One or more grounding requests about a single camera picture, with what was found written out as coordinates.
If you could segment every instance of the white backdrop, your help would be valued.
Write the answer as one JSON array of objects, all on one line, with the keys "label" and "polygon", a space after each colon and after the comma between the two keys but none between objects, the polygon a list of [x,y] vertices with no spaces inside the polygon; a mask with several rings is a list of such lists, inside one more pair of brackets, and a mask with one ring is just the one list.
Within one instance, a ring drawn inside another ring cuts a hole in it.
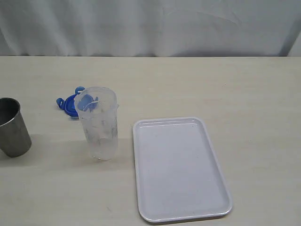
[{"label": "white backdrop", "polygon": [[301,0],[0,0],[0,55],[286,56],[300,19]]}]

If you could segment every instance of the table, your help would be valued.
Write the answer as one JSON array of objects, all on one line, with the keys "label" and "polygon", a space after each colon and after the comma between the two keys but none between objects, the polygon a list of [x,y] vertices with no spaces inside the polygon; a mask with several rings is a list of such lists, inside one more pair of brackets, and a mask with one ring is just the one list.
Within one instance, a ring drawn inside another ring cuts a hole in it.
[{"label": "table", "polygon": [[[0,154],[0,225],[147,225],[138,213],[132,126],[196,116],[234,209],[210,226],[301,225],[301,58],[0,57],[0,97],[13,97],[32,137]],[[119,151],[90,158],[81,124],[55,100],[77,86],[117,93]]]}]

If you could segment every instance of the stainless steel cup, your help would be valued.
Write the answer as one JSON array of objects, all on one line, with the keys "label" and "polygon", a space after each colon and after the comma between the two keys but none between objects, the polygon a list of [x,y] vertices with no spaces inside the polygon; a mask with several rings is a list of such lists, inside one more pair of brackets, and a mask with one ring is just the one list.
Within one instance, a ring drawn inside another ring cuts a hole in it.
[{"label": "stainless steel cup", "polygon": [[0,98],[0,149],[9,157],[18,157],[26,153],[31,145],[19,102],[12,98]]}]

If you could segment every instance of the plastic measuring cup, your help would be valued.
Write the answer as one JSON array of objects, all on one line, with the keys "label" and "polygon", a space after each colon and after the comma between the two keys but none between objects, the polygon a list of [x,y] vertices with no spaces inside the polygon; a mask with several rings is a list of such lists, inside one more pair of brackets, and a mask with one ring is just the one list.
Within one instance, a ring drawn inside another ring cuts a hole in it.
[{"label": "plastic measuring cup", "polygon": [[90,154],[111,159],[118,149],[117,98],[104,87],[89,87],[74,98],[74,106],[83,126]]}]

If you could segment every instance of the white plastic tray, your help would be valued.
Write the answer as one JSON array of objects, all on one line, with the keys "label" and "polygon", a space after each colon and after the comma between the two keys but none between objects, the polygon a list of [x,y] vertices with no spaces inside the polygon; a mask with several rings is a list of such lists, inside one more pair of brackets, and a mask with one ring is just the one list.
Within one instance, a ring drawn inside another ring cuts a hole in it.
[{"label": "white plastic tray", "polygon": [[232,201],[204,123],[194,117],[133,127],[138,209],[149,222],[226,215]]}]

